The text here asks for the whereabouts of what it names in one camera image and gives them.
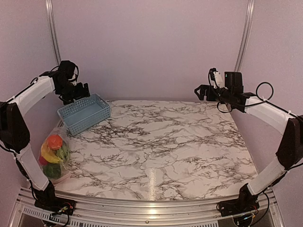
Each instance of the vertical metal pole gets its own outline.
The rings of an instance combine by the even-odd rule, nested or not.
[[[55,27],[55,20],[53,16],[53,3],[52,0],[45,0],[45,6],[46,6],[46,13],[47,13],[47,20],[49,29],[51,32],[51,39],[53,43],[53,52],[55,54],[56,62],[59,65],[61,62],[61,56],[59,51],[59,45],[58,45],[58,39],[57,39],[57,33],[56,33],[56,27]]]
[[[248,45],[248,41],[249,41],[249,37],[250,37],[254,8],[255,8],[255,0],[249,0],[248,5],[247,5],[242,41],[241,41],[238,58],[237,58],[237,62],[236,62],[234,71],[241,70],[244,54],[247,49],[247,45]]]

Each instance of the plastic bag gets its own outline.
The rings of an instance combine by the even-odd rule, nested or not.
[[[63,128],[54,128],[41,146],[39,165],[44,175],[57,184],[69,177],[70,148]]]

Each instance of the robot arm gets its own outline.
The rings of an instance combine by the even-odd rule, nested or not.
[[[209,85],[195,89],[200,100],[218,101],[227,104],[230,112],[237,109],[266,122],[283,135],[273,161],[250,183],[244,185],[236,200],[218,203],[221,215],[235,215],[259,208],[258,196],[268,187],[278,183],[303,158],[303,120],[302,117],[288,113],[268,100],[260,99],[253,93],[244,93],[242,74],[225,72],[225,81],[217,70],[210,69]]]
[[[29,144],[30,134],[23,117],[28,110],[47,94],[55,91],[64,104],[89,96],[88,84],[78,83],[74,75],[78,67],[70,61],[62,61],[57,71],[47,71],[35,78],[23,91],[6,102],[0,102],[0,140],[6,151],[13,153],[21,173],[31,183],[35,206],[58,212],[72,204],[66,211],[72,214],[74,201],[58,198],[53,184],[40,169]]]

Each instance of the white marble pattern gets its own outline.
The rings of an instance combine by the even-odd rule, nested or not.
[[[69,136],[71,177],[56,189],[128,200],[237,194],[257,175],[230,114],[214,103],[113,101],[111,118]]]

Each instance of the metal rail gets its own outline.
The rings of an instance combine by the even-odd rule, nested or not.
[[[47,20],[48,20],[48,25],[51,33],[52,44],[53,44],[53,52],[55,54],[56,62],[59,65],[61,62],[61,56],[60,56],[57,33],[56,33],[55,19],[53,16],[52,0],[45,0],[45,6],[46,6]]]
[[[255,8],[255,0],[249,0],[248,5],[247,5],[245,22],[244,22],[242,41],[241,41],[241,45],[240,45],[240,49],[239,49],[239,53],[238,53],[237,62],[236,62],[235,69],[234,69],[234,71],[236,71],[236,72],[239,72],[241,70],[244,54],[247,49],[248,41],[250,38],[250,31],[251,31],[254,8]]]
[[[275,226],[282,227],[278,219],[279,211],[275,196],[270,190],[267,192],[270,198],[270,210],[275,211]],[[238,196],[226,196],[213,199],[193,201],[129,201],[104,199],[77,195],[66,192],[56,192],[59,197],[69,198],[76,201],[75,211],[71,216],[70,225],[80,226],[108,226],[108,227],[130,227],[130,226],[203,226],[209,224],[215,227],[218,221],[231,218],[221,217],[216,209],[218,202],[235,199]],[[13,212],[10,226],[14,227],[22,213],[30,216],[49,219],[50,212],[36,208],[35,200],[31,191],[21,188],[16,202],[16,211]],[[260,210],[267,208],[267,199],[264,195],[259,196]],[[54,223],[65,223],[65,215],[56,216]]]

